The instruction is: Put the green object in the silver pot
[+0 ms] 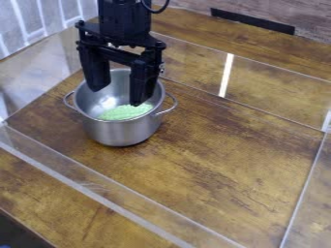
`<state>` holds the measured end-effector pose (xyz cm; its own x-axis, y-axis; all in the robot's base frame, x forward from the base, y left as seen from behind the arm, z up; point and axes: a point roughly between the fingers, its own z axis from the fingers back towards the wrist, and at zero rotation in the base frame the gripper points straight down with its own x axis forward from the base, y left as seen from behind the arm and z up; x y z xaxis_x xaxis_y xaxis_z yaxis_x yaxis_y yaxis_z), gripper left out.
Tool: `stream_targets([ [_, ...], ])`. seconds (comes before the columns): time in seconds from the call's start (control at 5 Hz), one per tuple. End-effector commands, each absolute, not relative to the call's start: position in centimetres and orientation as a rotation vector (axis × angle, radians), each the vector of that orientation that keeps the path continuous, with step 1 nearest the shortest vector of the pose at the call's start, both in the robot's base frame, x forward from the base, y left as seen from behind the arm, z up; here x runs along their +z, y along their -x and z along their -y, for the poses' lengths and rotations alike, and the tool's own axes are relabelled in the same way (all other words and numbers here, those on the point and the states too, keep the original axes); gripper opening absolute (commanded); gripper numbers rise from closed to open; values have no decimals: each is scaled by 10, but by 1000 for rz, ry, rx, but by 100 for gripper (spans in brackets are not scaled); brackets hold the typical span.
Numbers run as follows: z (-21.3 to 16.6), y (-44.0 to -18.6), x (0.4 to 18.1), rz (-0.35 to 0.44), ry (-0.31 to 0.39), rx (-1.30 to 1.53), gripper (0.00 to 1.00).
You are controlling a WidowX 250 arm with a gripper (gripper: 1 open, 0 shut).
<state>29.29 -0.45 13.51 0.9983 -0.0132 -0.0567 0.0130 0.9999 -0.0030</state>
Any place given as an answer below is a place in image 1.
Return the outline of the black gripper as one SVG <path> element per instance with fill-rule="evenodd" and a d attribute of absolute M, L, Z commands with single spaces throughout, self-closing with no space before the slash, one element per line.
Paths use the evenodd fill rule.
<path fill-rule="evenodd" d="M 153 0 L 98 0 L 99 20 L 81 20 L 78 51 L 90 89 L 99 92 L 111 83 L 109 61 L 131 64 L 130 104 L 138 107 L 154 94 L 166 44 L 154 38 L 151 16 L 163 13 L 167 5 L 154 9 Z"/>

